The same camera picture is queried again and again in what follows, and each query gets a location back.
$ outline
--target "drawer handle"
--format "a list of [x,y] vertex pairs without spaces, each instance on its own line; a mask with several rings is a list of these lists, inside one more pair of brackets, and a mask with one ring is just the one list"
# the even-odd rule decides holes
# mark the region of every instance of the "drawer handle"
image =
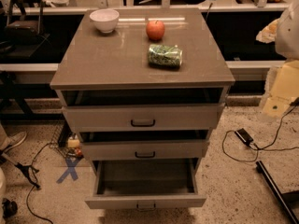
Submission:
[[155,123],[155,119],[131,119],[131,125],[133,127],[152,127]]
[[156,152],[153,151],[152,154],[138,154],[137,152],[135,152],[135,157],[137,157],[138,159],[152,159],[156,156]]
[[153,205],[150,205],[150,204],[149,205],[137,204],[136,208],[140,212],[154,211],[154,210],[156,210],[156,203],[154,203]]

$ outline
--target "drawer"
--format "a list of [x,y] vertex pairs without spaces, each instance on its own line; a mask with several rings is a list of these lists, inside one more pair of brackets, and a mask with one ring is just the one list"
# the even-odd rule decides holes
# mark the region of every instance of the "drawer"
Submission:
[[64,107],[71,130],[141,131],[216,128],[224,105]]
[[103,142],[81,144],[89,161],[202,158],[207,141]]
[[91,209],[201,207],[189,159],[99,161]]

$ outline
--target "black cable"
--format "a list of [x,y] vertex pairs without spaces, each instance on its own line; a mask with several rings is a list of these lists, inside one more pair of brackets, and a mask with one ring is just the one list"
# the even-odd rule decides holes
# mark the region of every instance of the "black cable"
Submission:
[[[48,145],[49,145],[49,144],[46,144],[46,145],[43,146],[41,149],[39,149],[39,151],[36,153],[35,157],[32,159],[31,165],[34,164],[34,162],[36,161],[37,156],[38,156],[38,155],[41,153],[41,151],[42,151],[46,146],[48,146]],[[33,174],[34,178],[36,179],[36,183],[38,183],[38,180],[37,180],[37,177],[36,177],[35,172],[32,172],[32,174]],[[48,221],[49,223],[53,224],[53,222],[52,222],[50,219],[47,219],[47,218],[45,218],[45,217],[41,217],[41,216],[35,214],[35,213],[31,210],[31,208],[30,208],[30,206],[29,206],[29,196],[30,196],[30,194],[31,194],[31,192],[33,191],[34,188],[35,188],[35,186],[32,186],[32,187],[31,187],[31,189],[30,189],[30,191],[29,191],[29,193],[28,193],[28,195],[27,195],[27,198],[26,198],[26,205],[27,205],[27,208],[28,208],[29,212],[30,212],[34,217],[40,218],[40,219],[42,219],[42,220]]]
[[235,160],[235,161],[241,161],[241,162],[254,162],[254,161],[257,161],[257,159],[258,159],[259,151],[272,151],[272,152],[273,152],[273,151],[290,151],[290,150],[295,150],[295,149],[297,149],[297,148],[299,149],[299,147],[287,147],[287,148],[281,148],[281,149],[279,149],[279,148],[275,148],[275,149],[267,149],[267,148],[273,146],[273,145],[275,144],[275,142],[277,141],[277,139],[278,139],[278,134],[279,134],[280,128],[281,128],[281,126],[282,126],[282,121],[283,121],[283,119],[284,119],[287,115],[289,115],[289,114],[290,114],[290,113],[291,113],[297,106],[298,106],[298,103],[297,103],[292,109],[290,109],[286,114],[284,114],[284,115],[281,117],[281,119],[280,119],[280,123],[279,123],[279,126],[278,126],[278,129],[277,129],[277,131],[276,131],[276,135],[275,135],[275,137],[274,137],[274,140],[271,142],[271,144],[269,144],[269,145],[267,145],[267,146],[265,146],[265,147],[258,147],[257,144],[255,144],[255,143],[252,143],[252,144],[249,144],[249,145],[248,145],[248,147],[249,147],[251,150],[256,151],[256,156],[255,156],[254,160],[247,160],[247,161],[246,161],[246,160],[240,160],[240,159],[237,159],[237,158],[235,158],[235,157],[229,155],[229,154],[225,151],[225,149],[224,149],[224,142],[225,142],[225,140],[226,140],[227,134],[228,134],[228,133],[235,132],[234,130],[230,130],[230,131],[226,132],[226,134],[225,134],[225,136],[224,136],[224,138],[223,138],[223,140],[222,140],[222,151],[223,151],[223,153],[224,153],[226,156],[228,156],[229,158],[231,158],[231,159],[233,159],[233,160]]
[[279,133],[279,131],[280,131],[280,128],[281,128],[281,126],[282,126],[282,121],[283,121],[283,119],[287,116],[287,115],[289,115],[296,107],[298,106],[298,103],[292,108],[292,109],[290,109],[287,113],[285,113],[282,117],[281,117],[281,119],[280,119],[280,123],[279,123],[279,126],[278,126],[278,129],[277,129],[277,132],[276,132],[276,135],[275,135],[275,137],[274,137],[274,140],[272,141],[272,143],[270,144],[270,145],[267,145],[267,146],[265,146],[265,147],[259,147],[259,150],[265,150],[266,148],[268,148],[268,147],[271,147],[271,146],[273,146],[274,144],[275,144],[275,142],[277,141],[277,138],[278,138],[278,133]]
[[229,155],[229,154],[225,151],[225,149],[224,149],[224,142],[225,142],[225,139],[226,139],[226,137],[227,137],[227,134],[228,134],[228,133],[232,133],[232,132],[235,132],[235,131],[231,130],[231,131],[226,132],[226,134],[225,134],[225,136],[224,136],[224,138],[223,138],[223,140],[222,140],[222,151],[223,151],[223,153],[224,153],[226,156],[228,156],[229,158],[233,159],[234,161],[241,161],[241,162],[254,162],[254,161],[257,161],[258,156],[259,156],[259,150],[258,150],[258,149],[254,149],[254,148],[252,148],[252,147],[250,147],[250,148],[251,148],[252,150],[256,151],[256,155],[255,155],[255,158],[254,158],[253,160],[240,160],[240,159],[237,159],[237,158],[235,158],[235,157]]

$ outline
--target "white bowl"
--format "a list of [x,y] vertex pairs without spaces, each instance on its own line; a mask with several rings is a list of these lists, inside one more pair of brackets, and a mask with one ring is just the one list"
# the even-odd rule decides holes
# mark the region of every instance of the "white bowl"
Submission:
[[99,9],[91,13],[90,19],[102,33],[111,33],[119,22],[120,13],[113,9]]

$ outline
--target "open drawer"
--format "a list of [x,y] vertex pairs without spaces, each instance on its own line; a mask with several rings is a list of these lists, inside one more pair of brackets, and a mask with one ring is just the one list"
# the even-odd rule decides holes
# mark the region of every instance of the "open drawer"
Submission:
[[99,161],[91,209],[201,207],[192,160]]
[[89,161],[205,157],[208,130],[81,133]]
[[216,128],[224,104],[63,107],[72,132]]
[[89,161],[144,160],[205,157],[208,141],[155,141],[83,143],[81,150]]

